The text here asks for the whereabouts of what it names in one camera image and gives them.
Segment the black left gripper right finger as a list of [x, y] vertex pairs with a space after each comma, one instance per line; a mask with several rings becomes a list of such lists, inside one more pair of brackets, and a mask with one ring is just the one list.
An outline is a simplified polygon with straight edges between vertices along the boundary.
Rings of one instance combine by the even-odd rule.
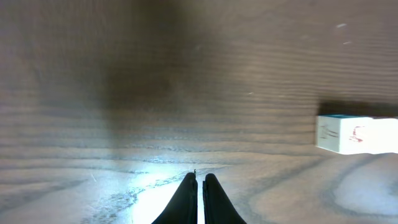
[[206, 224], [246, 224], [214, 174], [203, 181], [203, 203]]

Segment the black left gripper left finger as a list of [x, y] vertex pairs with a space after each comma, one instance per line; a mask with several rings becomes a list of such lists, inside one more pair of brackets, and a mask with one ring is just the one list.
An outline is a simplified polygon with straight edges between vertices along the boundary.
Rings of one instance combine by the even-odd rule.
[[198, 182], [196, 173], [189, 172], [152, 224], [197, 224], [197, 216]]

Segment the wooden block brown picture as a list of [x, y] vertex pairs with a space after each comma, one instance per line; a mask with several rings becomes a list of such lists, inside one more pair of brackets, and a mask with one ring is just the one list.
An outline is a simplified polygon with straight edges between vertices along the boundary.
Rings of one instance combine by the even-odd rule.
[[368, 128], [374, 119], [344, 114], [319, 115], [315, 145], [342, 155], [370, 154]]

